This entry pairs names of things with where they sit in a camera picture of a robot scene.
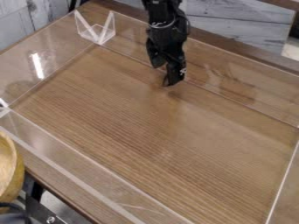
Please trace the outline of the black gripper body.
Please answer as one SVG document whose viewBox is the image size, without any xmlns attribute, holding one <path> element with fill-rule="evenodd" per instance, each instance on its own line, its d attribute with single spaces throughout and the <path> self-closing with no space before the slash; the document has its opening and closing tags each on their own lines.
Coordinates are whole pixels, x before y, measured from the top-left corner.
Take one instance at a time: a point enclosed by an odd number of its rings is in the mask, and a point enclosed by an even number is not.
<svg viewBox="0 0 299 224">
<path fill-rule="evenodd" d="M 190 20 L 178 17 L 170 24 L 150 24 L 146 30 L 147 39 L 165 47 L 163 55 L 185 56 L 183 43 L 190 35 Z"/>
</svg>

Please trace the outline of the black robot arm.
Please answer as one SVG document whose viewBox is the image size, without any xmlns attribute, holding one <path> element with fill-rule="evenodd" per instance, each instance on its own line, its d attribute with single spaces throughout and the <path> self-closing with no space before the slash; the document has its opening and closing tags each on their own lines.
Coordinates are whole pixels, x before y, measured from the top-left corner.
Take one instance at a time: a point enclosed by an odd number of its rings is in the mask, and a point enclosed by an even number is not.
<svg viewBox="0 0 299 224">
<path fill-rule="evenodd" d="M 183 0 L 142 0 L 149 13 L 146 49 L 154 68 L 166 66 L 163 85 L 185 80 L 187 71 L 183 44 L 190 35 L 190 20 L 181 9 Z"/>
</svg>

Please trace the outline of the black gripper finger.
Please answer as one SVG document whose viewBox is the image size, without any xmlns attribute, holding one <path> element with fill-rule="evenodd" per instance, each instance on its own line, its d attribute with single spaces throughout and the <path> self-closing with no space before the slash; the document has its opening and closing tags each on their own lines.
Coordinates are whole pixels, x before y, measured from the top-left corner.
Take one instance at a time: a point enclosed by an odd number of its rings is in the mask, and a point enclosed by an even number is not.
<svg viewBox="0 0 299 224">
<path fill-rule="evenodd" d="M 149 58 L 154 68 L 163 66 L 167 62 L 165 58 L 165 47 L 158 45 L 151 39 L 146 41 Z"/>
<path fill-rule="evenodd" d="M 187 73 L 186 58 L 183 55 L 179 57 L 173 57 L 171 55 L 165 55 L 167 61 L 166 69 L 167 73 L 163 78 L 163 86 L 170 87 L 185 80 Z"/>
</svg>

